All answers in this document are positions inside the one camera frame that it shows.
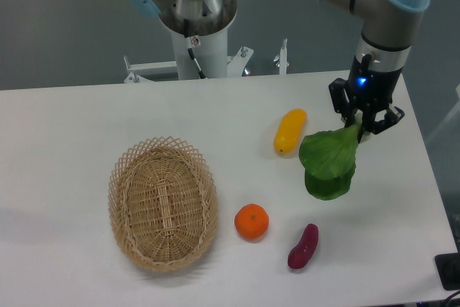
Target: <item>green leaf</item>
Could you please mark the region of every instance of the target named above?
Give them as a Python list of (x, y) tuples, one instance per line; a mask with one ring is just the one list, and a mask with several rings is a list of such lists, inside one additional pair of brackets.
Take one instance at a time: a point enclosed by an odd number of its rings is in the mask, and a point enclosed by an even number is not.
[(321, 180), (310, 175), (305, 171), (305, 186), (309, 194), (317, 199), (323, 201), (330, 201), (338, 198), (349, 191), (351, 185), (351, 178), (355, 171), (356, 165), (353, 164), (350, 171), (341, 177), (333, 178), (330, 180)]
[(359, 125), (355, 124), (306, 136), (299, 149), (305, 171), (319, 180), (342, 178), (349, 173), (355, 163), (358, 132)]

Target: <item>wicker basket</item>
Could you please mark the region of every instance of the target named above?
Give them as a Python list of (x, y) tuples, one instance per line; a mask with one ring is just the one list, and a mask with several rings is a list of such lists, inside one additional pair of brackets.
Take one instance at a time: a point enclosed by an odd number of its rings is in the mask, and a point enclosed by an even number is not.
[(109, 183), (115, 239), (135, 264), (166, 272), (197, 260), (217, 230), (216, 187), (203, 156), (154, 138), (124, 153)]

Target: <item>screw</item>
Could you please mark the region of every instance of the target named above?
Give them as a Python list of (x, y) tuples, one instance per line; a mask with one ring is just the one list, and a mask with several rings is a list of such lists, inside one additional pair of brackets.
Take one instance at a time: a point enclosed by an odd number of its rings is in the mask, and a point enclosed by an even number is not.
[(248, 52), (248, 49), (246, 46), (243, 46), (241, 47), (241, 57), (242, 58), (245, 58), (246, 57), (246, 53)]
[(123, 59), (124, 59), (124, 64), (126, 66), (126, 70), (131, 70), (131, 64), (129, 64), (128, 57), (125, 55)]
[[(276, 68), (280, 68), (280, 56), (276, 55), (273, 59), (273, 63), (275, 64)], [(286, 62), (286, 68), (289, 68), (289, 61)]]

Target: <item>cable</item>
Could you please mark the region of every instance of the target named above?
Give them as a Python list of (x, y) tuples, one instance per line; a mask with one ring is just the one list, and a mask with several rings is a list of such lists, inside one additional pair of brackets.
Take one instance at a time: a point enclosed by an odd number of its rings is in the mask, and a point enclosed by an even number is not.
[(460, 295), (460, 290), (450, 295), (446, 300), (442, 302), (441, 305), (439, 305), (439, 307), (448, 307), (449, 302), (451, 302), (451, 300), (455, 298), (457, 295)]
[[(184, 37), (188, 39), (190, 37), (188, 33), (190, 22), (187, 19), (184, 19)], [(187, 52), (190, 56), (190, 59), (195, 63), (196, 70), (200, 76), (200, 79), (207, 79), (203, 70), (201, 70), (200, 64), (198, 64), (198, 60), (196, 60), (195, 53), (193, 53), (192, 43), (190, 40), (187, 40)]]

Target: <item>yellow vegetable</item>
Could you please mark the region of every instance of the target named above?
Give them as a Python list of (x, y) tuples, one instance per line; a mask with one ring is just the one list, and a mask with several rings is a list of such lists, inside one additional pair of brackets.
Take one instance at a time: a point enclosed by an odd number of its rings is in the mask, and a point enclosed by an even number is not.
[(294, 150), (306, 119), (307, 112), (303, 109), (293, 109), (284, 115), (273, 141), (277, 152), (284, 155)]

